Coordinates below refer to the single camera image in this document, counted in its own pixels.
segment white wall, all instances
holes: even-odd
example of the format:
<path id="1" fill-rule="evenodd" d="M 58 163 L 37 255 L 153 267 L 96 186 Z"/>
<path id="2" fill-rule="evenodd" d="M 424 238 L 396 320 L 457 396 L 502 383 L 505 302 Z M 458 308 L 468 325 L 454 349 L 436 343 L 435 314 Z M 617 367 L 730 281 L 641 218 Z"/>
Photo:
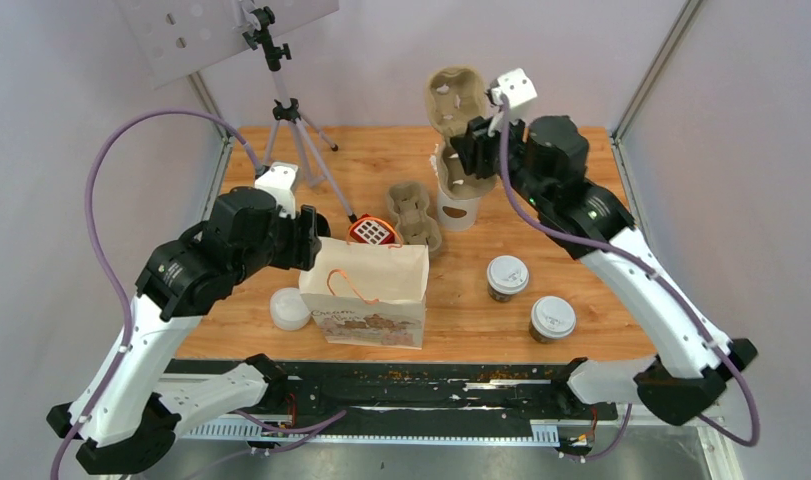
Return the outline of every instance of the white wall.
<path id="1" fill-rule="evenodd" d="M 540 93 L 533 112 L 614 127 L 683 0 L 341 0 L 340 11 L 276 38 L 282 72 L 317 123 L 423 125 L 423 86 L 448 65 L 490 82 L 523 67 Z M 223 115 L 272 123 L 270 72 L 246 51 L 203 71 Z"/>
<path id="2" fill-rule="evenodd" d="M 147 75 L 110 0 L 0 2 L 0 478 L 48 475 L 46 412 L 86 388 L 122 324 L 85 232 L 87 171 L 123 121 L 198 107 L 186 81 L 153 91 Z M 100 172 L 100 237 L 129 292 L 201 215 L 217 140 L 201 120 L 153 120 Z M 84 476 L 74 452 L 62 478 Z"/>
<path id="3" fill-rule="evenodd" d="M 625 145 L 663 262 L 758 347 L 746 478 L 811 479 L 811 0 L 705 2 Z"/>

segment gray floor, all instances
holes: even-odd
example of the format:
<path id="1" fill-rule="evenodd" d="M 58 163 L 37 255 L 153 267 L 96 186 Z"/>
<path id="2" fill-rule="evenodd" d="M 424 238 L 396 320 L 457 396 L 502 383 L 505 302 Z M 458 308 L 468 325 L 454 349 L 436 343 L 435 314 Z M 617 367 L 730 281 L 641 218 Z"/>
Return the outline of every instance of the gray floor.
<path id="1" fill-rule="evenodd" d="M 615 432 L 615 428 L 600 426 L 599 448 L 604 448 Z M 242 449 L 242 443 L 182 440 L 146 476 L 149 480 L 182 479 Z M 196 478 L 703 480 L 711 477 L 695 429 L 633 427 L 611 455 L 584 465 L 559 459 L 551 449 L 532 447 L 309 444 L 270 458 L 235 458 Z"/>

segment tripod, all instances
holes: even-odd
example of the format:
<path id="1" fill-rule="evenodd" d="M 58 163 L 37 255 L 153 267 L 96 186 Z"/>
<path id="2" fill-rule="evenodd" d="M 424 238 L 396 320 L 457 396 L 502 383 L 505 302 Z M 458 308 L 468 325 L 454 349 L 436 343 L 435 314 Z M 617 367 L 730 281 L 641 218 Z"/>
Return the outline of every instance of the tripod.
<path id="1" fill-rule="evenodd" d="M 352 211 L 352 207 L 349 206 L 349 202 L 346 200 L 346 197 L 343 195 L 343 192 L 340 190 L 340 187 L 334 180 L 334 176 L 332 176 L 331 172 L 323 161 L 320 151 L 317 150 L 317 147 L 314 145 L 314 142 L 311 140 L 311 136 L 308 135 L 308 130 L 305 127 L 310 126 L 312 129 L 314 129 L 314 131 L 316 131 L 320 136 L 320 139 L 328 144 L 329 148 L 331 148 L 333 152 L 338 150 L 337 144 L 334 143 L 334 141 L 328 135 L 326 135 L 322 129 L 317 127 L 314 122 L 308 118 L 308 115 L 305 112 L 299 110 L 299 100 L 291 98 L 287 94 L 287 87 L 284 85 L 284 80 L 281 78 L 281 59 L 285 58 L 290 60 L 292 57 L 290 56 L 290 47 L 286 43 L 282 44 L 280 47 L 276 47 L 273 43 L 272 35 L 270 35 L 269 32 L 269 26 L 275 23 L 275 15 L 269 7 L 259 8 L 253 10 L 251 13 L 260 21 L 261 28 L 252 32 L 244 33 L 243 38 L 246 40 L 246 43 L 249 44 L 252 50 L 257 50 L 259 45 L 263 48 L 264 55 L 267 59 L 267 67 L 272 73 L 275 91 L 278 95 L 278 99 L 275 100 L 275 108 L 273 108 L 273 118 L 275 118 L 275 124 L 270 129 L 270 137 L 267 140 L 267 149 L 264 152 L 263 165 L 269 165 L 272 162 L 272 149 L 273 145 L 275 144 L 275 137 L 278 133 L 278 128 L 281 125 L 281 122 L 286 122 L 288 128 L 290 128 L 290 133 L 293 136 L 293 144 L 296 147 L 296 153 L 299 154 L 299 160 L 302 162 L 302 172 L 307 172 L 305 173 L 305 180 L 308 182 L 308 186 L 314 187 L 323 180 L 328 180 L 332 186 L 332 189 L 334 189 L 335 195 L 337 195 L 337 199 L 340 201 L 340 204 L 343 205 L 344 210 L 346 210 L 346 215 L 349 217 L 349 220 L 352 223 L 357 222 L 358 217 L 355 215 L 355 212 Z M 317 177 L 312 177 L 311 165 L 308 162 L 308 156 L 305 154 L 305 147 L 302 144 L 303 141 L 308 144 L 308 150 L 311 151 L 311 155 L 313 155 L 314 160 L 317 162 L 317 166 L 320 167 L 321 174 Z"/>

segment red object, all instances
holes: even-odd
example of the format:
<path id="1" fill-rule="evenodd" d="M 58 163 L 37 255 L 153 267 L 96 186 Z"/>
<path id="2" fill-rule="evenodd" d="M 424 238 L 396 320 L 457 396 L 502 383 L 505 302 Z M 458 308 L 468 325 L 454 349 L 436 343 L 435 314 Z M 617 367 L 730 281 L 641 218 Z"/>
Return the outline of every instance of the red object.
<path id="1" fill-rule="evenodd" d="M 387 245 L 396 242 L 396 234 L 381 223 L 367 219 L 370 215 L 361 215 L 349 230 L 349 237 L 358 243 L 370 245 Z"/>

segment printed illustration on bag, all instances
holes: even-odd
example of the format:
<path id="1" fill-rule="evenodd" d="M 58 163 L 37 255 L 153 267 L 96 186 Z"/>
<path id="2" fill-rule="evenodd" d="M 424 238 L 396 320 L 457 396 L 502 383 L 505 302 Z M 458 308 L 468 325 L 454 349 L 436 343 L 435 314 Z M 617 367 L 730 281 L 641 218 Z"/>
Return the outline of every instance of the printed illustration on bag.
<path id="1" fill-rule="evenodd" d="M 322 317 L 320 328 L 326 337 L 349 337 L 382 345 L 416 346 L 413 332 L 419 329 L 420 322 L 393 315 L 390 318 L 373 315 L 360 316 L 348 310 L 336 312 L 312 312 L 314 317 Z"/>

